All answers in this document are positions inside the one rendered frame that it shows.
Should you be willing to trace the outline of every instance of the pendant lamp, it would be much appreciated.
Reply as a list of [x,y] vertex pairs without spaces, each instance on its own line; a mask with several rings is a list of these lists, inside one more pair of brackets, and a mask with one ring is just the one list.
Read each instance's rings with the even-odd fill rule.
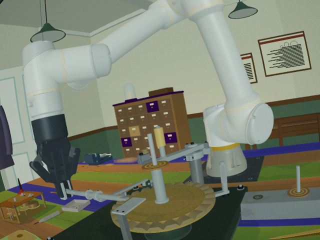
[[230,19],[244,19],[256,14],[258,10],[254,7],[245,5],[239,0],[235,9],[229,14]]
[[44,8],[45,8],[46,23],[43,25],[43,27],[39,32],[37,32],[35,35],[31,37],[30,41],[32,43],[36,41],[50,41],[52,43],[55,43],[66,36],[66,33],[64,31],[55,29],[53,26],[50,25],[50,23],[48,23],[46,0],[44,0]]

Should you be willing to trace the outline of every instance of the dark green platform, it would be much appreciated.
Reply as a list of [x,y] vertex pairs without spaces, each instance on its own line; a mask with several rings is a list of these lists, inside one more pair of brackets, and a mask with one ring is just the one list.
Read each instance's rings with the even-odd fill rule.
[[[230,240],[240,219],[240,204],[248,191],[239,191],[236,187],[229,187],[228,197],[216,198],[213,209],[200,220],[192,223],[191,232],[183,240],[212,239]],[[215,192],[222,188],[213,188]],[[111,219],[111,209],[116,202],[111,202],[87,218],[77,222],[68,229],[53,237],[54,240],[123,240],[119,227]],[[132,232],[133,240],[146,240],[143,233]]]

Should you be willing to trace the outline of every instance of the white tray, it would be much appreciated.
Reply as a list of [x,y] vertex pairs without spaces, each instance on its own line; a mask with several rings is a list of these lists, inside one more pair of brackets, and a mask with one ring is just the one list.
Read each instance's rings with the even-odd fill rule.
[[90,200],[72,200],[62,207],[62,211],[78,213],[90,204]]

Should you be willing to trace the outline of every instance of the white robotic arm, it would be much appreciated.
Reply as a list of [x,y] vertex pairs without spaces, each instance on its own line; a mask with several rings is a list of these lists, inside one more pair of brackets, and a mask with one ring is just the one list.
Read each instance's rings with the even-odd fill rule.
[[[197,24],[226,96],[226,114],[207,118],[209,145],[262,143],[268,139],[273,114],[251,88],[222,13],[224,6],[222,0],[158,0],[98,44],[55,49],[50,41],[36,41],[23,49],[25,91],[38,152],[38,159],[30,166],[46,182],[55,184],[60,198],[69,197],[64,188],[72,189],[70,177],[76,173],[80,155],[80,150],[68,142],[60,84],[73,89],[86,87],[94,78],[107,76],[113,63],[144,40],[186,18]],[[213,116],[213,108],[210,110],[206,109],[206,116]],[[212,125],[217,119],[221,119],[219,125]],[[264,131],[254,132],[261,126]],[[48,172],[44,172],[41,161]]]

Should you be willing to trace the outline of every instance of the wooden chair rail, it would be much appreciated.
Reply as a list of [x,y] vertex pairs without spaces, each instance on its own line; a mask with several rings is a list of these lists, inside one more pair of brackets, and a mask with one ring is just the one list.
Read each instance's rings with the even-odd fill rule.
[[[284,138],[307,134],[319,134],[320,142],[320,112],[299,116],[289,116],[274,119],[271,135],[268,139],[279,139],[280,146],[284,145]],[[250,145],[245,145],[245,150],[250,150]]]

